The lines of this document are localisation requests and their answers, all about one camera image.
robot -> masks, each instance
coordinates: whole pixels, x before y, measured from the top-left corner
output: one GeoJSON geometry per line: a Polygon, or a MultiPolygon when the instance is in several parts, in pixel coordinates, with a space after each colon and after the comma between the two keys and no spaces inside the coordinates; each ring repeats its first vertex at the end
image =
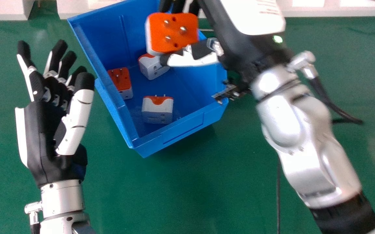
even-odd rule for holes
{"type": "MultiPolygon", "coordinates": [[[[161,0],[160,12],[182,12],[185,0],[161,0]]],[[[214,95],[238,98],[251,93],[267,142],[277,151],[290,185],[310,209],[324,234],[375,234],[375,212],[331,130],[333,123],[362,121],[328,98],[311,52],[294,55],[284,40],[285,19],[275,0],[194,0],[189,12],[202,9],[216,38],[162,55],[163,66],[200,66],[220,62],[241,75],[238,84],[214,95]],[[301,84],[309,80],[321,99],[301,84]],[[342,119],[332,120],[329,110],[342,119]]],[[[68,77],[75,60],[64,59],[60,41],[50,52],[44,74],[36,71],[30,49],[19,42],[17,59],[31,103],[16,108],[20,157],[41,190],[42,200],[28,204],[32,233],[94,233],[80,183],[87,164],[80,145],[93,99],[93,76],[84,68],[68,77]],[[37,213],[43,211],[40,223],[37,213]]]]}

orange and white adapter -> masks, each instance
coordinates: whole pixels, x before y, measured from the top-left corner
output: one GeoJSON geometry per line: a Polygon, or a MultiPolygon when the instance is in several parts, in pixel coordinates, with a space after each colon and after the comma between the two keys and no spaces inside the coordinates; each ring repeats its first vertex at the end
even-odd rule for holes
{"type": "Polygon", "coordinates": [[[144,96],[142,100],[142,119],[148,124],[169,124],[173,122],[173,98],[144,96]]]}
{"type": "Polygon", "coordinates": [[[108,70],[111,80],[119,91],[122,99],[130,99],[134,96],[132,93],[131,79],[129,78],[128,68],[116,68],[108,70]]]}
{"type": "Polygon", "coordinates": [[[192,13],[153,13],[145,22],[147,52],[168,54],[196,43],[199,41],[198,28],[197,16],[192,13]]]}
{"type": "Polygon", "coordinates": [[[150,54],[141,55],[138,58],[138,65],[141,73],[149,80],[154,80],[170,69],[170,67],[160,64],[160,57],[150,54]]]}

green indicator light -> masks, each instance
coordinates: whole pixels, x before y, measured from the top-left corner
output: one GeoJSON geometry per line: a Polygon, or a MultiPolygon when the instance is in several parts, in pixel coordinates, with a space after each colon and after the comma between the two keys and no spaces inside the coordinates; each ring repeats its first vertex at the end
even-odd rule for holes
{"type": "Polygon", "coordinates": [[[283,43],[283,38],[277,35],[273,36],[273,40],[278,44],[283,43]]]}

robotic hand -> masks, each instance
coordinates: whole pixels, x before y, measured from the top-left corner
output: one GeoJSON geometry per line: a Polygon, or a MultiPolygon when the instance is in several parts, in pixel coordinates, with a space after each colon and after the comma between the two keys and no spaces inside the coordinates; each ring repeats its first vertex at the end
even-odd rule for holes
{"type": "Polygon", "coordinates": [[[95,79],[82,66],[69,76],[76,55],[69,51],[61,59],[66,50],[66,42],[59,40],[41,75],[31,61],[28,44],[18,42],[17,60],[31,100],[25,108],[15,108],[18,148],[22,163],[41,191],[41,201],[25,206],[32,234],[95,233],[83,212],[81,183],[87,154],[80,144],[95,79]]]}
{"type": "MultiPolygon", "coordinates": [[[[181,12],[185,0],[162,0],[159,11],[181,12]]],[[[263,134],[277,151],[288,182],[310,209],[324,234],[375,234],[375,212],[332,123],[362,121],[328,98],[312,64],[311,52],[293,56],[284,41],[286,21],[275,0],[194,0],[189,11],[203,9],[217,36],[161,57],[168,66],[197,66],[217,59],[241,75],[242,88],[227,86],[216,100],[251,92],[263,134]],[[301,71],[318,93],[301,84],[301,71]],[[332,121],[329,107],[343,119],[332,121]]]]}

blue box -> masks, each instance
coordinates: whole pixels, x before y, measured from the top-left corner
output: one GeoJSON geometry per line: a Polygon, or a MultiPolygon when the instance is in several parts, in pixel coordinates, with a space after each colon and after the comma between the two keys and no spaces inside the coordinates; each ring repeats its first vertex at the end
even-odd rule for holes
{"type": "Polygon", "coordinates": [[[155,0],[126,0],[68,20],[98,76],[98,93],[128,147],[144,158],[218,121],[228,104],[227,99],[220,105],[211,97],[224,89],[226,71],[219,64],[171,68],[155,80],[141,74],[137,60],[146,53],[144,23],[157,9],[155,0]],[[107,73],[122,67],[129,69],[134,92],[125,101],[107,73]],[[144,123],[143,97],[164,94],[174,98],[173,122],[144,123]]]}

